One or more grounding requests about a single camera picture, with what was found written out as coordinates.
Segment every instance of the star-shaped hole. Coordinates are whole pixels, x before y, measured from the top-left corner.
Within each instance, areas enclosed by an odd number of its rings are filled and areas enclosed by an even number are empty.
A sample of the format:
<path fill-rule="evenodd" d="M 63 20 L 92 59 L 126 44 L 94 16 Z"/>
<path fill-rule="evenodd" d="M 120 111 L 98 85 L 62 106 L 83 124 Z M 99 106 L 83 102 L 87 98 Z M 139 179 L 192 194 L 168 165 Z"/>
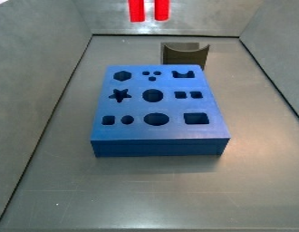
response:
<path fill-rule="evenodd" d="M 128 92 L 128 89 L 122 90 L 122 91 L 115 89 L 114 90 L 114 95 L 110 96 L 110 98 L 116 99 L 116 101 L 119 103 L 122 103 L 124 101 L 124 98 L 132 98 L 132 96 L 130 94 L 127 94 L 127 92 Z"/>

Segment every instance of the hexagonal hole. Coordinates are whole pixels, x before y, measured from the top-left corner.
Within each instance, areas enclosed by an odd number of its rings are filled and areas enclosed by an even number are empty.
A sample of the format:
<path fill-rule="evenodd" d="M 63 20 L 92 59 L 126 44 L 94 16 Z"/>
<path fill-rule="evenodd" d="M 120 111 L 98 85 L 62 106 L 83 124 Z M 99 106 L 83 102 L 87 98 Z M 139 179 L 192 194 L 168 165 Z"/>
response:
<path fill-rule="evenodd" d="M 118 73 L 115 73 L 114 79 L 124 82 L 127 80 L 130 80 L 132 78 L 132 73 L 127 72 L 127 71 L 120 71 Z"/>

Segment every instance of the square hole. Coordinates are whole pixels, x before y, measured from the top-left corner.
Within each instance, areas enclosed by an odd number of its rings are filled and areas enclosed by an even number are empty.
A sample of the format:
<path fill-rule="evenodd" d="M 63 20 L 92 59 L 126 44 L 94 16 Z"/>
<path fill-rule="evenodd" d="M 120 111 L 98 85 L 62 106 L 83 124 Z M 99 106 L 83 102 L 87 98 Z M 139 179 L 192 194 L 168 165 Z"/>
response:
<path fill-rule="evenodd" d="M 194 92 L 191 92 L 191 97 L 192 97 L 192 98 L 203 98 L 202 92 L 200 92 L 200 91 L 194 91 Z"/>
<path fill-rule="evenodd" d="M 178 99 L 184 99 L 184 98 L 187 98 L 187 93 L 183 91 L 178 91 L 178 92 L 175 92 L 175 97 Z"/>
<path fill-rule="evenodd" d="M 184 114 L 187 125 L 210 124 L 208 115 L 204 112 L 192 112 Z"/>
<path fill-rule="evenodd" d="M 115 124 L 115 116 L 104 116 L 103 125 L 111 126 Z"/>

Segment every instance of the oval hole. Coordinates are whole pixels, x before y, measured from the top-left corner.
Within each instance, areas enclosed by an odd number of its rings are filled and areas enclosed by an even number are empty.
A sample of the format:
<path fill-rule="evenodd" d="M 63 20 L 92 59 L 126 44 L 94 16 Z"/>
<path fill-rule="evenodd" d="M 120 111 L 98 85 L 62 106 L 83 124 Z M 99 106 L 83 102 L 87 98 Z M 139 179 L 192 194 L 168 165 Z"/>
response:
<path fill-rule="evenodd" d="M 151 126 L 163 126 L 170 122 L 170 117 L 163 113 L 155 112 L 144 117 L 144 122 Z"/>
<path fill-rule="evenodd" d="M 150 77 L 150 81 L 151 81 L 151 82 L 155 82 L 155 81 L 156 81 L 156 77 L 155 77 L 155 76 L 151 76 L 151 77 Z"/>

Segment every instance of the red object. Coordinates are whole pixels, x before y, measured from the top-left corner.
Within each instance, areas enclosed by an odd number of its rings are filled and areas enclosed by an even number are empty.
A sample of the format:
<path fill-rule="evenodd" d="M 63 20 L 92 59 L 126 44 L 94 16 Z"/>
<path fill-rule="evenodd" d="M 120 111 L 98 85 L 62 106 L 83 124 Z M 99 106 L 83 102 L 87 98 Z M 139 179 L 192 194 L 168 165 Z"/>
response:
<path fill-rule="evenodd" d="M 164 21 L 170 18 L 171 0 L 155 0 L 155 19 Z"/>
<path fill-rule="evenodd" d="M 128 0 L 130 4 L 130 16 L 131 22 L 144 22 L 146 12 L 144 12 L 144 0 Z"/>

